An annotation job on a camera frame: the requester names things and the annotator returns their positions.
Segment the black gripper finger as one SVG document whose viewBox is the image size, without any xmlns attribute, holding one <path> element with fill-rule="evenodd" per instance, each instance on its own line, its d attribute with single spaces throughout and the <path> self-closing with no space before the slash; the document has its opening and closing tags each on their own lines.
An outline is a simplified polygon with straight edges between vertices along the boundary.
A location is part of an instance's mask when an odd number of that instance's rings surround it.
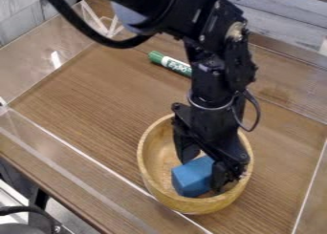
<svg viewBox="0 0 327 234">
<path fill-rule="evenodd" d="M 173 127 L 177 156 L 181 162 L 186 164 L 199 155 L 201 149 L 187 127 L 178 121 L 173 122 Z"/>
<path fill-rule="evenodd" d="M 211 188 L 215 192 L 223 192 L 223 186 L 230 182 L 230 170 L 222 161 L 213 165 Z"/>
</svg>

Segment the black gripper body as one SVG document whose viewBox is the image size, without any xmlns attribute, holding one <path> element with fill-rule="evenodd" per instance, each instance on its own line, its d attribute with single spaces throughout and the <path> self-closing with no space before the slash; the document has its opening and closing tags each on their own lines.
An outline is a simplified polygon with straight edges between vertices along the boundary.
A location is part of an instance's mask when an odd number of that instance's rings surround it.
<svg viewBox="0 0 327 234">
<path fill-rule="evenodd" d="M 231 96 L 215 104 L 189 93 L 189 102 L 173 104 L 174 121 L 190 130 L 201 152 L 214 161 L 222 161 L 230 170 L 230 182 L 238 181 L 250 164 L 250 154 L 238 132 L 246 109 L 246 99 Z"/>
</svg>

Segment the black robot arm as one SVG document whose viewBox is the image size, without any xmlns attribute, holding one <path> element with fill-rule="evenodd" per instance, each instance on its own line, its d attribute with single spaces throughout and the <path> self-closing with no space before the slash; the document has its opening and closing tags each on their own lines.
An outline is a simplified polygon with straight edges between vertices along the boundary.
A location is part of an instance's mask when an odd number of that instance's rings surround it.
<svg viewBox="0 0 327 234">
<path fill-rule="evenodd" d="M 222 191 L 246 172 L 251 157 L 238 132 L 246 104 L 258 101 L 249 90 L 258 66 L 250 51 L 249 20 L 229 0 L 110 0 L 134 37 L 115 40 L 86 23 L 66 0 L 47 0 L 66 20 L 95 42 L 130 49 L 166 33 L 185 43 L 193 68 L 189 103 L 175 103 L 173 136 L 177 155 L 189 163 L 201 153 L 214 163 L 210 188 Z"/>
</svg>

